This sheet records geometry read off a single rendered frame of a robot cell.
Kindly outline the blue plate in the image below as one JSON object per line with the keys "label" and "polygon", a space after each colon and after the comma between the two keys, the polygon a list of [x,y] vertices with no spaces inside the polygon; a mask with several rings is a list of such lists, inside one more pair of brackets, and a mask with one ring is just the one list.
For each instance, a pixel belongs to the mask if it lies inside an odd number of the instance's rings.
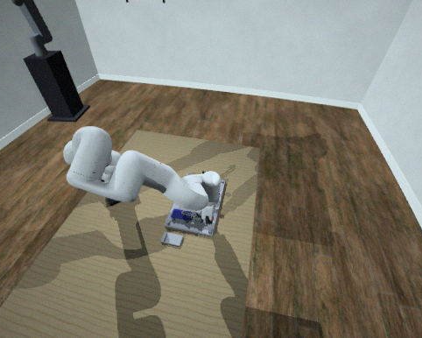
{"label": "blue plate", "polygon": [[[188,221],[189,222],[189,220],[190,220],[190,215],[186,215],[186,216],[183,216],[182,214],[181,214],[181,212],[182,211],[185,211],[185,210],[180,210],[180,209],[174,209],[173,210],[173,212],[172,212],[172,215],[171,215],[171,218],[175,218],[175,219],[177,219],[177,220],[181,220],[181,221]],[[185,211],[185,212],[188,212],[188,211]],[[192,213],[192,212],[188,212],[188,213]]]}

